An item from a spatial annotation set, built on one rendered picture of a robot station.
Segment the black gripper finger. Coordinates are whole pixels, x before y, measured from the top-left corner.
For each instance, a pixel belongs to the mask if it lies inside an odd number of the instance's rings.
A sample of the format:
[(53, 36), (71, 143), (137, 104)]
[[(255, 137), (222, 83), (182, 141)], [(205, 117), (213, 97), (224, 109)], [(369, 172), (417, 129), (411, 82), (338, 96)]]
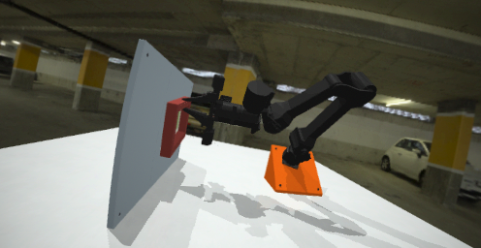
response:
[(188, 101), (188, 102), (197, 102), (197, 103), (207, 103), (208, 102), (208, 93), (207, 95), (199, 96), (199, 97), (189, 97), (189, 98), (181, 98), (181, 100)]
[(205, 112), (199, 112), (191, 108), (183, 108), (183, 111), (187, 112), (188, 114), (192, 115), (194, 118), (201, 123), (201, 127), (203, 127), (205, 116), (207, 115)]

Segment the red-brown picture frame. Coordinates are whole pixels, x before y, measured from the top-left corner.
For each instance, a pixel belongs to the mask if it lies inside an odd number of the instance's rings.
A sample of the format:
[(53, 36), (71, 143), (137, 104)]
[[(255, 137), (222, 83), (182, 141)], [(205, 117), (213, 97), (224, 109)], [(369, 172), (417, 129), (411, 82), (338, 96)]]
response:
[(182, 109), (191, 107), (191, 102), (181, 100), (186, 96), (167, 102), (162, 134), (160, 156), (171, 158), (186, 134), (189, 114)]

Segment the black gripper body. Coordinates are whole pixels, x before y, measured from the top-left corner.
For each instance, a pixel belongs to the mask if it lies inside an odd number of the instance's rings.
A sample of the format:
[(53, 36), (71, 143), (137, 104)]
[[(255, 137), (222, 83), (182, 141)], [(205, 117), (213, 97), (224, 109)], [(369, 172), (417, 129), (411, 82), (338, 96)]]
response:
[[(218, 100), (220, 91), (223, 90), (225, 78), (222, 75), (213, 75), (212, 88), (213, 91), (208, 93), (208, 102), (210, 102), (210, 108), (208, 115), (205, 116), (204, 124), (205, 132), (202, 134), (202, 145), (210, 146), (213, 139), (214, 128), (213, 122), (222, 122), (230, 125), (237, 125), (241, 112), (241, 105), (224, 102)], [(217, 104), (216, 108), (215, 103)], [(215, 112), (215, 116), (213, 113)]]

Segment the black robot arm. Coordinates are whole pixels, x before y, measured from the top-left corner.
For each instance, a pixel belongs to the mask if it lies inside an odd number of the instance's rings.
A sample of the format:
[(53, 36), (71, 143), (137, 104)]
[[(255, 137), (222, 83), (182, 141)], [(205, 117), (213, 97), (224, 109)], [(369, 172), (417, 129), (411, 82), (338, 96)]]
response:
[[(303, 112), (314, 108), (323, 101), (337, 97), (305, 128), (296, 128), (290, 133), (291, 145), (282, 153), (282, 165), (298, 169), (299, 164), (311, 159), (309, 151), (334, 123), (352, 108), (363, 107), (376, 95), (376, 87), (363, 72), (342, 72), (327, 74), (323, 80), (313, 84), (285, 102), (271, 103), (274, 89), (260, 80), (247, 84), (240, 105), (237, 126), (251, 128), (251, 134), (260, 130), (261, 115), (264, 130), (278, 134), (287, 128), (292, 120)], [(283, 164), (284, 163), (284, 164)]]

